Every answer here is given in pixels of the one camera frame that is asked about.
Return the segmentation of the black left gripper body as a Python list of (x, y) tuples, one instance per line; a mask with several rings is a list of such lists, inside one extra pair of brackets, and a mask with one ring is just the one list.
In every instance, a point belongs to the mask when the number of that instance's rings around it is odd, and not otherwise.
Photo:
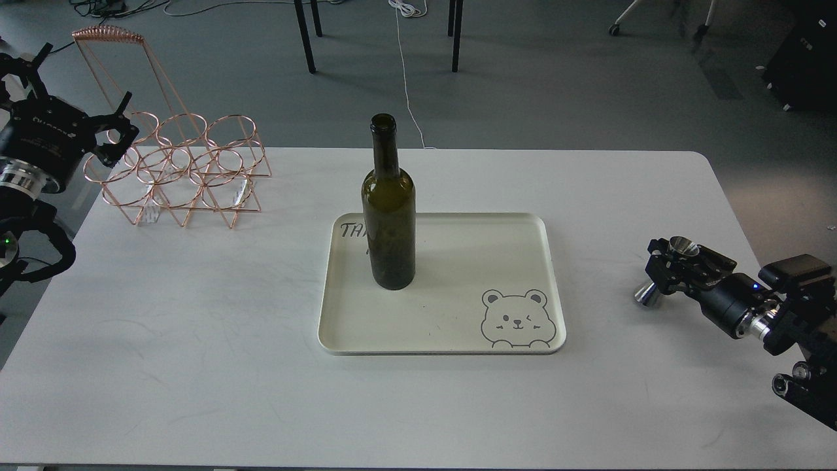
[(84, 126), (86, 113), (59, 98), (21, 99), (9, 113), (1, 136), (2, 166), (34, 167), (46, 178), (44, 193), (65, 191), (81, 159), (97, 144)]

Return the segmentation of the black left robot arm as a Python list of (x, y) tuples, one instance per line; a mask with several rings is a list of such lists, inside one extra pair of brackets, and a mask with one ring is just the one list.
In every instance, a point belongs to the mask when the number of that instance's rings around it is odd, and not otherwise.
[[(23, 99), (13, 101), (8, 89), (2, 89), (2, 109), (9, 114), (1, 134), (3, 291), (17, 281), (36, 283), (71, 268), (75, 246), (55, 220), (57, 209), (40, 196), (65, 191), (87, 154), (114, 167), (139, 134), (125, 114), (131, 93), (124, 95), (116, 111), (98, 116), (50, 95), (39, 66), (52, 50), (53, 45), (45, 44), (30, 60), (2, 54), (2, 75), (17, 77), (26, 92)], [(27, 232), (45, 235), (60, 259), (28, 271), (20, 254), (20, 241)]]

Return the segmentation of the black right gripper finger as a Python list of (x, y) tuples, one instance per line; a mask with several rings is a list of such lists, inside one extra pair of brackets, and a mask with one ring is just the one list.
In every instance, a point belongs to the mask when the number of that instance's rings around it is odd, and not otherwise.
[(645, 272), (663, 295), (675, 292), (700, 292), (704, 286), (698, 278), (694, 257), (698, 244), (685, 237), (652, 239), (647, 251), (651, 254)]
[(698, 246), (698, 253), (694, 257), (694, 266), (702, 279), (723, 279), (732, 274), (737, 265), (735, 260), (705, 245)]

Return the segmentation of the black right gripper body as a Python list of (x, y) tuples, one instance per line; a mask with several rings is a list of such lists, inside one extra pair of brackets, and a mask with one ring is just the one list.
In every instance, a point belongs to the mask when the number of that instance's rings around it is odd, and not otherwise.
[(732, 339), (765, 339), (774, 331), (782, 301), (768, 285), (749, 275), (703, 275), (690, 281), (690, 298), (707, 319)]

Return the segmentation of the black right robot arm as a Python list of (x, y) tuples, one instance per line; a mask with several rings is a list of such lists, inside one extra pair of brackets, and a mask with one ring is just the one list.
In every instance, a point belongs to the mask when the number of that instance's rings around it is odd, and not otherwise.
[(684, 293), (732, 339), (751, 335), (768, 354), (797, 346), (804, 358), (771, 382), (776, 396), (835, 427), (835, 276), (824, 260), (798, 254), (763, 266), (757, 278), (736, 262), (688, 238), (652, 239), (648, 280), (634, 293), (643, 306)]

